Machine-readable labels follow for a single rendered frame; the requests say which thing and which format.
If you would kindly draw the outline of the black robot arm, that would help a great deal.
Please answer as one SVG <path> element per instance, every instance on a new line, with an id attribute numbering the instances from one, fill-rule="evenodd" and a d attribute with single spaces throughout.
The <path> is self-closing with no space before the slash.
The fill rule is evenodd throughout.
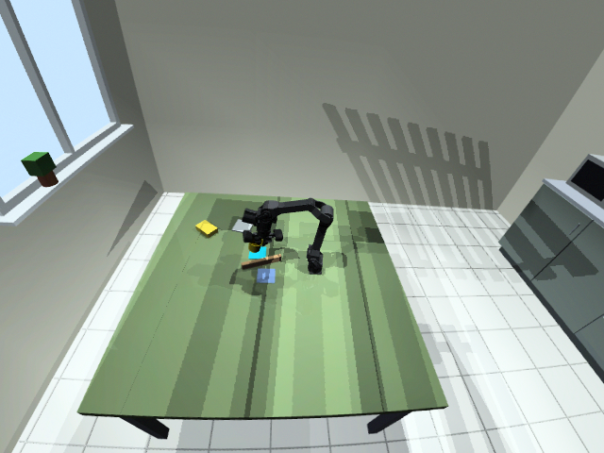
<path id="1" fill-rule="evenodd" d="M 309 262 L 308 270 L 310 275 L 322 275 L 323 253 L 320 251 L 325 238 L 327 228 L 333 222 L 333 207 L 322 201 L 313 198 L 295 200 L 288 202 L 277 202 L 276 200 L 267 200 L 256 210 L 245 208 L 242 222 L 260 227 L 263 230 L 271 228 L 272 223 L 277 223 L 277 216 L 282 213 L 309 211 L 318 220 L 320 220 L 313 244 L 309 244 L 307 250 L 307 259 Z"/>

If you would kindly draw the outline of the brown wood-grain rectangular block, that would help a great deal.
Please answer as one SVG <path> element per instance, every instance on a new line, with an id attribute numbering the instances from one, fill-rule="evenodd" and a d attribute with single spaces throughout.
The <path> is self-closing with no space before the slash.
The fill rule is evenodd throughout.
<path id="1" fill-rule="evenodd" d="M 270 257 L 266 257 L 266 258 L 261 258 L 261 259 L 257 259 L 257 260 L 250 260 L 250 261 L 246 261 L 246 262 L 241 262 L 241 266 L 242 269 L 249 269 L 249 268 L 253 268 L 253 267 L 258 267 L 258 266 L 262 266 L 265 264 L 269 264 L 269 263 L 274 263 L 274 262 L 278 262 L 281 261 L 281 255 L 274 255 L 274 256 L 270 256 Z"/>

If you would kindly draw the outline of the yellow box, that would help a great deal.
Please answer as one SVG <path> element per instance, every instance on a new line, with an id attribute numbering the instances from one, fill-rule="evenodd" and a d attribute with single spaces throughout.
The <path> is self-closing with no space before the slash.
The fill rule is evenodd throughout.
<path id="1" fill-rule="evenodd" d="M 218 228 L 212 225 L 211 223 L 207 222 L 206 220 L 196 225 L 195 227 L 196 230 L 201 232 L 207 238 L 211 237 L 212 235 L 218 232 Z"/>

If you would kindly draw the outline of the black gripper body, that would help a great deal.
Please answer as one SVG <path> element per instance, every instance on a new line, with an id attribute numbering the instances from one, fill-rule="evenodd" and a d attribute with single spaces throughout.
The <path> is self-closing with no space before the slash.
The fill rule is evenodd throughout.
<path id="1" fill-rule="evenodd" d="M 260 227 L 258 228 L 258 232 L 253 232 L 253 233 L 251 230 L 244 230 L 243 231 L 243 242 L 251 243 L 252 238 L 254 238 L 255 242 L 256 242 L 256 241 L 259 241 L 260 239 L 271 240 L 274 237 L 275 237 L 276 242 L 282 242 L 282 240 L 283 240 L 282 230 L 274 229 L 273 231 L 274 231 L 274 233 L 271 233 L 271 228 L 268 230 L 263 230 Z"/>

